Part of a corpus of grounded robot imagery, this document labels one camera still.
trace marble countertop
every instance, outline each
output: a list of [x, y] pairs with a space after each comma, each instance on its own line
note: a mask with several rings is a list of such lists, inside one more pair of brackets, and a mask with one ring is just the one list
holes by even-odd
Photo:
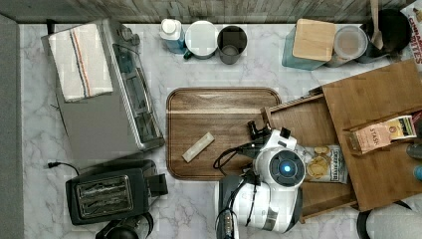
[[[140, 37], [142, 66], [163, 132], [166, 99], [177, 88], [269, 87], [287, 102], [317, 86], [389, 64], [382, 59], [366, 65], [350, 62], [336, 69], [320, 67], [312, 72], [285, 68], [281, 64], [285, 37], [294, 25], [240, 25], [247, 32], [248, 47], [235, 65], [225, 65], [217, 56], [184, 61], [181, 55], [167, 51], [158, 35], [159, 25], [127, 26]], [[75, 173], [67, 167], [46, 168], [50, 161], [72, 162], [60, 114], [52, 107], [57, 105], [56, 73], [47, 62], [40, 39], [47, 35], [47, 27], [20, 25], [20, 34], [25, 238], [95, 238], [105, 223], [74, 226], [69, 217], [65, 182]], [[166, 174], [169, 189], [169, 194], [153, 205], [155, 225], [149, 238], [215, 238], [214, 182], [174, 179], [166, 168], [165, 146], [143, 155]], [[421, 196], [406, 202], [413, 208], [422, 207]], [[286, 234], [245, 227], [240, 228], [240, 234], [241, 238], [267, 239], [357, 238], [356, 218], [357, 211], [343, 208], [311, 218]]]

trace wooden spoon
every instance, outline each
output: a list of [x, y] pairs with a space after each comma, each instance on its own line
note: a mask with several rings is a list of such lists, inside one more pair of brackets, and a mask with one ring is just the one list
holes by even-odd
[[370, 41], [376, 48], [381, 50], [384, 43], [382, 42], [382, 33], [378, 28], [378, 0], [370, 0], [370, 10], [373, 21], [373, 34]]

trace cabinet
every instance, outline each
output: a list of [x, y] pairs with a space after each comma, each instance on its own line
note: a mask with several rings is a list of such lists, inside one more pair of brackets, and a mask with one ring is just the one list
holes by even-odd
[[351, 183], [303, 185], [303, 219], [339, 207], [360, 211], [388, 205], [422, 192], [412, 174], [418, 161], [399, 141], [363, 155], [352, 153], [349, 131], [422, 110], [422, 83], [413, 60], [324, 85], [295, 101], [262, 109], [271, 127], [286, 127], [302, 145], [338, 143]]

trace white robot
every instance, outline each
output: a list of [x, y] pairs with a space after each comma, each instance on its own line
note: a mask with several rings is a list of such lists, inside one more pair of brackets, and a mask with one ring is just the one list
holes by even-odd
[[240, 225], [284, 233], [299, 221], [302, 212], [300, 185], [306, 168], [295, 152], [296, 139], [285, 128], [266, 126], [258, 131], [252, 121], [248, 126], [253, 141], [226, 150], [214, 163], [221, 170], [236, 153], [254, 159], [244, 175], [227, 175], [215, 187], [217, 239], [238, 239]]

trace wall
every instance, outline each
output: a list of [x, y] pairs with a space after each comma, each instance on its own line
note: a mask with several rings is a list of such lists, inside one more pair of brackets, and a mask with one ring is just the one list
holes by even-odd
[[0, 238], [24, 238], [19, 27], [0, 15]]
[[[413, 0], [379, 0], [402, 8]], [[301, 17], [359, 23], [370, 16], [369, 0], [0, 0], [0, 14], [19, 23], [87, 22], [114, 17], [121, 22], [294, 23]]]

